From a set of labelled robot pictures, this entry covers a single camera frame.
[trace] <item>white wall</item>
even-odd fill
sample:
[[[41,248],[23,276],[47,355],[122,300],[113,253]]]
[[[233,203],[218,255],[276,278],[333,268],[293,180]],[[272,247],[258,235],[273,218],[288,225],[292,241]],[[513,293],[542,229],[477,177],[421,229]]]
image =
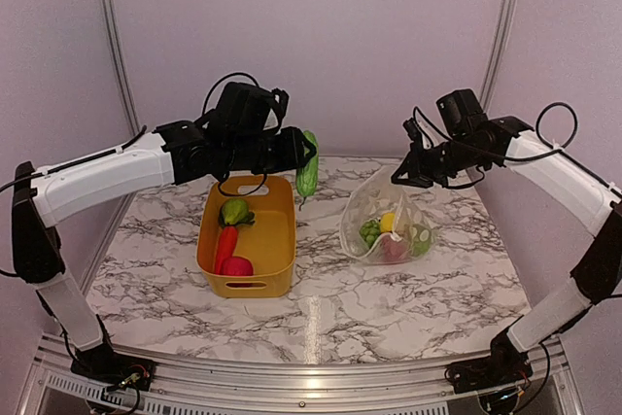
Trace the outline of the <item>white wall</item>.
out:
[[[403,155],[401,124],[479,88],[501,0],[115,0],[138,114],[192,119],[244,70],[291,96],[325,154]]]
[[[129,136],[99,0],[0,0],[0,181],[15,167],[61,162]],[[13,270],[11,196],[0,197],[0,267]],[[62,253],[79,279],[114,203],[60,226]],[[48,323],[31,288],[0,277],[0,400],[14,413]]]
[[[621,96],[622,0],[518,0],[490,117],[535,122],[546,104],[569,102],[579,115],[570,152],[622,185]],[[570,122],[562,111],[552,114],[544,133],[562,141]],[[509,171],[490,172],[480,193],[532,303],[540,301],[568,277],[590,237],[555,201]],[[564,336],[587,414],[620,413],[620,323],[622,301],[609,301]]]

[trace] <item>white marble surface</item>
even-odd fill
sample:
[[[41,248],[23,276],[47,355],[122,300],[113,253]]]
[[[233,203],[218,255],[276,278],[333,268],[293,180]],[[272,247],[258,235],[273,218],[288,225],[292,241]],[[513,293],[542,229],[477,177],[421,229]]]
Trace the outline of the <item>white marble surface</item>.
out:
[[[364,266],[340,250],[352,190],[388,159],[321,160],[318,193],[297,215],[291,291],[224,299],[195,245],[211,180],[139,193],[88,294],[113,342],[222,360],[368,363],[460,354],[529,309],[475,190],[413,190],[437,244],[423,259]]]

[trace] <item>marble table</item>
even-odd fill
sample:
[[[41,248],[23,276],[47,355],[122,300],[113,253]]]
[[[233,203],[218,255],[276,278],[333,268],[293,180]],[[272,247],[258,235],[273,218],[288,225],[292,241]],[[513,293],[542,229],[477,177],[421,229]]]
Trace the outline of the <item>marble table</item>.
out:
[[[438,229],[423,259],[366,266],[340,249],[351,191],[396,163],[321,159],[318,192],[296,212],[293,286],[280,298],[211,292],[195,258],[211,180],[140,192],[88,302],[113,342],[199,358],[373,363],[484,350],[529,304],[475,190],[409,190]]]

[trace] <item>robotic arm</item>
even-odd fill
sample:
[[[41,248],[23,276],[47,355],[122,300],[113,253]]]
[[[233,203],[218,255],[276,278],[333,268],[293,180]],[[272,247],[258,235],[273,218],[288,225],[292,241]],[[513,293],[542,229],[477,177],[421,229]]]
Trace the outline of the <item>robotic arm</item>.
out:
[[[143,128],[124,145],[56,166],[35,171],[25,162],[17,168],[15,271],[71,337],[77,349],[72,371],[117,383],[120,376],[134,374],[132,367],[151,373],[153,363],[114,351],[103,323],[65,267],[55,226],[90,206],[142,189],[181,185],[206,175],[224,182],[234,170],[267,176],[304,167],[316,149],[300,129],[281,129],[287,104],[282,90],[228,83],[216,108],[197,121],[172,122],[151,133]],[[270,112],[277,124],[266,129]],[[136,387],[146,390],[149,382],[142,377]]]
[[[464,393],[521,380],[521,373],[531,376],[527,352],[551,334],[571,328],[591,306],[613,294],[622,279],[622,205],[614,186],[562,148],[549,147],[526,123],[514,117],[489,120],[472,90],[454,91],[436,105],[448,141],[425,148],[416,109],[404,123],[412,143],[393,175],[395,184],[447,188],[458,171],[489,170],[494,163],[548,192],[594,236],[567,282],[492,340],[490,357],[448,366],[447,379],[456,393]]]

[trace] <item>translucent bag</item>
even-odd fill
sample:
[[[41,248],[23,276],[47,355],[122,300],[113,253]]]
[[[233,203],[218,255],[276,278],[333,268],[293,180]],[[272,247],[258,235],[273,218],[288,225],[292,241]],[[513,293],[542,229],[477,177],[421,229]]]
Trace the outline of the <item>translucent bag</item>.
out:
[[[367,264],[398,264],[422,257],[434,242],[423,213],[405,190],[391,183],[396,169],[385,166],[350,195],[341,218],[339,239],[344,253]],[[393,231],[380,234],[369,247],[360,234],[369,220],[395,213]]]

